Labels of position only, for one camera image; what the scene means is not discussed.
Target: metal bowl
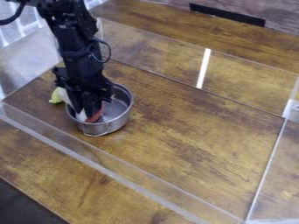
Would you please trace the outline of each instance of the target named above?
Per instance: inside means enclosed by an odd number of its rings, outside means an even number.
[[[105,136],[119,130],[129,121],[134,106],[134,96],[131,91],[122,85],[114,85],[115,100],[110,103],[105,101],[105,114],[94,123],[82,122],[77,119],[75,110],[67,105],[67,114],[77,123],[79,130],[87,136]]]

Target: black wire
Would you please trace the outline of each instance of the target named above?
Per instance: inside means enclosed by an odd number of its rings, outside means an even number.
[[[101,60],[101,59],[97,57],[95,53],[94,53],[94,52],[90,52],[93,58],[94,58],[99,63],[106,64],[106,63],[110,62],[110,60],[111,60],[111,54],[113,54],[110,44],[109,44],[109,42],[106,42],[106,41],[102,40],[101,38],[93,37],[91,39],[93,39],[93,40],[97,40],[102,45],[107,46],[107,49],[109,49],[109,57],[107,57],[107,60]]]
[[[26,6],[26,2],[22,2],[15,14],[10,18],[0,20],[0,25],[11,24],[22,16],[25,11],[25,6]]]

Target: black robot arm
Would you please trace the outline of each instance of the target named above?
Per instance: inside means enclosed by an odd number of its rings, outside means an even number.
[[[103,75],[105,63],[99,44],[109,44],[95,37],[98,25],[83,0],[8,0],[19,3],[13,17],[0,21],[11,23],[26,5],[37,7],[59,41],[61,56],[66,67],[55,67],[57,85],[67,89],[71,106],[78,113],[86,110],[89,121],[99,117],[102,102],[111,102],[113,82]]]

